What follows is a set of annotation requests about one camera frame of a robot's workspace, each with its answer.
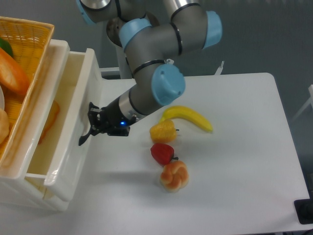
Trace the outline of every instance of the white plastic drawer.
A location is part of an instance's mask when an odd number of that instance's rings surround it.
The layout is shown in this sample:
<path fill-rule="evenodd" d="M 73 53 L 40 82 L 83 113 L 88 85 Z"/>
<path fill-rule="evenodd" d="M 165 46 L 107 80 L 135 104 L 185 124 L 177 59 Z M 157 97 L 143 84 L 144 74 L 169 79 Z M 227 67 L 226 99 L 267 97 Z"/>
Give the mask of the white plastic drawer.
<path fill-rule="evenodd" d="M 62 211 L 85 161 L 90 139 L 82 146 L 78 140 L 89 128 L 89 102 L 98 103 L 102 77 L 92 49 L 70 52 L 65 41 L 51 40 L 44 63 L 17 147 L 0 165 L 0 183 L 7 186 L 0 202 Z M 38 144 L 53 100 L 60 112 Z"/>
<path fill-rule="evenodd" d="M 38 185 L 43 184 L 63 201 L 73 198 L 84 165 L 90 140 L 82 146 L 78 140 L 89 126 L 89 102 L 100 98 L 101 79 L 92 49 L 70 52 L 55 96 L 60 113 L 49 135 L 37 146 L 27 170 L 31 182 L 37 179 Z"/>

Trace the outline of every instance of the pepper stem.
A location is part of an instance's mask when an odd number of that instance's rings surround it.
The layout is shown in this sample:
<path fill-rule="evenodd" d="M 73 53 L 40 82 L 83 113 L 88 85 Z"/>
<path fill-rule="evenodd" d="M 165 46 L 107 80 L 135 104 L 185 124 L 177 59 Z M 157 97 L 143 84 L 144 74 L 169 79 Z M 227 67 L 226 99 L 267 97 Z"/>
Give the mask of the pepper stem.
<path fill-rule="evenodd" d="M 174 157 L 174 155 L 173 155 L 171 160 L 178 160 L 178 157 Z"/>

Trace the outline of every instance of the toy fruit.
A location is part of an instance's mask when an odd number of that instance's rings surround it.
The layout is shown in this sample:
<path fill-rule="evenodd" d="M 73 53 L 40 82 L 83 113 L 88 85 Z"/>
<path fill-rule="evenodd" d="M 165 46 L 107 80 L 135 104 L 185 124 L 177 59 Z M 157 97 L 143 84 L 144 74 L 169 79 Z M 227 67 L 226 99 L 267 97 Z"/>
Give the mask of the toy fruit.
<path fill-rule="evenodd" d="M 151 155 L 161 165 L 169 164 L 172 159 L 178 160 L 178 157 L 174 157 L 174 149 L 164 143 L 155 143 L 151 148 Z"/>
<path fill-rule="evenodd" d="M 176 131 L 173 121 L 165 120 L 150 128 L 150 137 L 154 143 L 168 143 L 176 138 Z"/>
<path fill-rule="evenodd" d="M 8 53 L 13 58 L 13 50 L 8 41 L 0 38 L 0 48 L 2 48 L 6 53 Z"/>
<path fill-rule="evenodd" d="M 0 48 L 0 83 L 11 91 L 25 95 L 30 81 L 21 66 Z"/>
<path fill-rule="evenodd" d="M 189 181 L 187 166 L 182 161 L 175 161 L 165 165 L 160 181 L 169 192 L 177 192 L 185 187 Z"/>
<path fill-rule="evenodd" d="M 9 134 L 9 118 L 5 110 L 0 109 L 0 144 Z"/>
<path fill-rule="evenodd" d="M 52 102 L 52 106 L 51 106 L 51 109 L 50 109 L 50 112 L 49 112 L 47 121 L 45 122 L 44 129 L 43 129 L 43 131 L 42 131 L 42 133 L 41 133 L 41 135 L 40 135 L 38 144 L 41 144 L 41 142 L 42 142 L 43 139 L 45 138 L 47 132 L 50 130 L 50 128 L 52 127 L 53 123 L 55 122 L 55 120 L 56 120 L 57 115 L 59 114 L 59 112 L 60 112 L 60 106 L 59 106 L 59 104 L 54 100 L 54 101 Z"/>
<path fill-rule="evenodd" d="M 172 106 L 166 109 L 163 112 L 162 118 L 160 119 L 159 122 L 162 123 L 167 119 L 174 118 L 182 118 L 187 121 L 190 121 L 206 132 L 213 131 L 213 127 L 209 120 L 207 120 L 204 116 L 202 116 L 195 110 L 188 108 L 186 106 Z"/>

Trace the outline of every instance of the light blue joint cap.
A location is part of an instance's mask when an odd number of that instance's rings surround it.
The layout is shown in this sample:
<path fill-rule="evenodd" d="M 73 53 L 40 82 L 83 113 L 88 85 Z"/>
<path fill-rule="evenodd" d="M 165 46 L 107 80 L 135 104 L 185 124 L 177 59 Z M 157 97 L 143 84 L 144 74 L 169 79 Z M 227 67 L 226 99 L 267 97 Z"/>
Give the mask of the light blue joint cap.
<path fill-rule="evenodd" d="M 124 51 L 130 40 L 146 27 L 152 27 L 150 22 L 146 19 L 134 19 L 123 25 L 119 31 L 119 40 L 121 41 Z"/>
<path fill-rule="evenodd" d="M 185 87 L 184 76 L 174 65 L 160 65 L 152 76 L 152 94 L 160 105 L 172 103 L 184 93 Z"/>
<path fill-rule="evenodd" d="M 218 43 L 223 34 L 222 22 L 215 11 L 207 11 L 207 32 L 203 49 Z"/>
<path fill-rule="evenodd" d="M 84 18 L 84 20 L 85 20 L 85 22 L 86 22 L 86 24 L 88 24 L 88 25 L 96 24 L 95 22 L 93 22 L 93 21 L 89 18 L 89 16 L 87 15 L 85 9 L 83 8 L 83 6 L 82 6 L 82 4 L 80 3 L 79 0 L 76 0 L 76 4 L 77 4 L 77 6 L 78 6 L 78 9 L 79 9 L 80 13 L 82 14 L 82 17 Z"/>

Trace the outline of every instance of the yellow banana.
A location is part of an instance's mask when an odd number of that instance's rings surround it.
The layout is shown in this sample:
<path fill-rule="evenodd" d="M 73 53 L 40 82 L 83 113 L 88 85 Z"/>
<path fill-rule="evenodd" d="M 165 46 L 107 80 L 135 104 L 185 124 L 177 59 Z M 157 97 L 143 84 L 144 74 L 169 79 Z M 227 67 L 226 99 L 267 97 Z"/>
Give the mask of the yellow banana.
<path fill-rule="evenodd" d="M 182 118 L 187 121 L 190 121 L 206 132 L 213 131 L 213 127 L 208 119 L 206 119 L 203 115 L 199 114 L 197 111 L 186 106 L 172 106 L 167 108 L 163 112 L 162 118 L 160 119 L 159 122 L 162 122 L 166 119 L 174 118 Z"/>

